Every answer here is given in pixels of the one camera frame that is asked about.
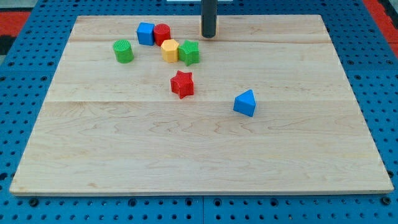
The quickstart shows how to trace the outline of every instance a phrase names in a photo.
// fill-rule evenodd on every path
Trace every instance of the green star block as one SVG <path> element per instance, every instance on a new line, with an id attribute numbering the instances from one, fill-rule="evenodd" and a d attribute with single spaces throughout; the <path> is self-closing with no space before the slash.
<path id="1" fill-rule="evenodd" d="M 186 66 L 199 63 L 199 43 L 186 40 L 178 47 L 178 57 Z"/>

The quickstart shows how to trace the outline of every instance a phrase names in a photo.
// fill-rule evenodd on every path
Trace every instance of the yellow hexagon block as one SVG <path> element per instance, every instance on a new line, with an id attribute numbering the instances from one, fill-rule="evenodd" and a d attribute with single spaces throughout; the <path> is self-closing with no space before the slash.
<path id="1" fill-rule="evenodd" d="M 166 62 L 178 62 L 178 46 L 179 43 L 174 39 L 163 41 L 160 48 L 162 49 L 162 57 Z"/>

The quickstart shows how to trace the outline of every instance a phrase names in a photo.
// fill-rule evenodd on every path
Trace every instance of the plastic block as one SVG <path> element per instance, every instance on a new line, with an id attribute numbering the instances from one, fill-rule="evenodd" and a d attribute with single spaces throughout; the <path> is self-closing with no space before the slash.
<path id="1" fill-rule="evenodd" d="M 172 92 L 179 95 L 180 99 L 193 95 L 192 72 L 177 71 L 177 74 L 170 79 Z"/>
<path id="2" fill-rule="evenodd" d="M 234 110 L 253 117 L 256 101 L 252 90 L 245 91 L 235 98 Z"/>
<path id="3" fill-rule="evenodd" d="M 186 66 L 199 63 L 199 43 L 186 40 L 183 45 L 178 47 L 178 56 Z"/>
<path id="4" fill-rule="evenodd" d="M 170 27 L 167 24 L 157 24 L 154 28 L 155 43 L 158 46 L 163 44 L 163 41 L 172 38 L 170 34 Z"/>
<path id="5" fill-rule="evenodd" d="M 179 43 L 174 39 L 163 41 L 162 46 L 162 57 L 166 62 L 178 62 L 178 46 Z"/>
<path id="6" fill-rule="evenodd" d="M 131 44 L 128 40 L 115 41 L 113 44 L 113 51 L 116 55 L 116 60 L 120 63 L 129 63 L 134 59 Z"/>
<path id="7" fill-rule="evenodd" d="M 138 43 L 152 46 L 155 42 L 154 37 L 155 24 L 141 22 L 137 29 Z"/>

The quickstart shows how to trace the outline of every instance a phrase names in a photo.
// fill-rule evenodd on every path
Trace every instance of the red block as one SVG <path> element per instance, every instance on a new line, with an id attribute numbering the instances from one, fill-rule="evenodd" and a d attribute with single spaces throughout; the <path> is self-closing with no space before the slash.
<path id="1" fill-rule="evenodd" d="M 180 96 L 180 99 L 193 95 L 192 72 L 177 71 L 177 74 L 170 79 L 172 92 Z"/>
<path id="2" fill-rule="evenodd" d="M 154 28 L 155 43 L 156 45 L 162 45 L 163 41 L 170 40 L 170 27 L 166 24 L 157 24 Z"/>

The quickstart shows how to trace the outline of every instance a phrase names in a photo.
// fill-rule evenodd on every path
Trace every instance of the blue cube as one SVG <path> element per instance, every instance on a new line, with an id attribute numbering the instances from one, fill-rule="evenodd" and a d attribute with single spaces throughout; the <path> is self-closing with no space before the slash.
<path id="1" fill-rule="evenodd" d="M 140 22 L 137 29 L 138 43 L 152 46 L 155 42 L 154 37 L 155 24 Z"/>
<path id="2" fill-rule="evenodd" d="M 252 90 L 245 91 L 235 98 L 234 110 L 253 117 L 256 101 Z"/>

